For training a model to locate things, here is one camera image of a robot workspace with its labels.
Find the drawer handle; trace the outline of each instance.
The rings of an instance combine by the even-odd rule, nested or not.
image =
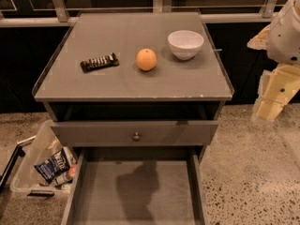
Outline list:
[[[138,142],[140,139],[141,139],[141,136],[140,136],[139,132],[135,132],[133,135],[133,140],[135,142]]]

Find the plastic bin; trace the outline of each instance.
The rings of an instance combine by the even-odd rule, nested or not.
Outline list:
[[[40,164],[62,148],[62,145],[58,143],[54,148],[47,149],[55,139],[55,135],[50,127],[52,123],[52,120],[47,120],[41,125],[36,138],[25,152],[26,155],[10,184],[10,189],[13,192],[29,194],[32,191],[38,190],[53,191],[55,195],[69,194],[67,190],[62,190],[60,187],[41,186],[40,184],[47,185],[47,183],[34,168],[34,165]]]

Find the speckled floor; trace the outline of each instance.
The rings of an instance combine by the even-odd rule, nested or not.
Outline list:
[[[224,107],[205,152],[200,173],[206,222],[300,224],[300,104],[288,105],[273,123],[252,119],[252,108]],[[35,135],[48,118],[0,114],[0,173],[15,142]],[[0,224],[60,224],[65,204],[66,199],[28,198],[6,187]]]

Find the drawer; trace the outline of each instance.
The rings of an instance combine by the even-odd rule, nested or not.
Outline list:
[[[209,144],[218,121],[57,122],[64,146],[183,146]]]
[[[205,224],[199,174],[192,147],[84,148],[61,224]]]

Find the bowl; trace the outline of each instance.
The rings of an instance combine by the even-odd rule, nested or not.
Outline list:
[[[194,57],[201,49],[204,39],[200,34],[188,31],[175,31],[168,36],[168,43],[171,52],[181,60],[188,60]]]

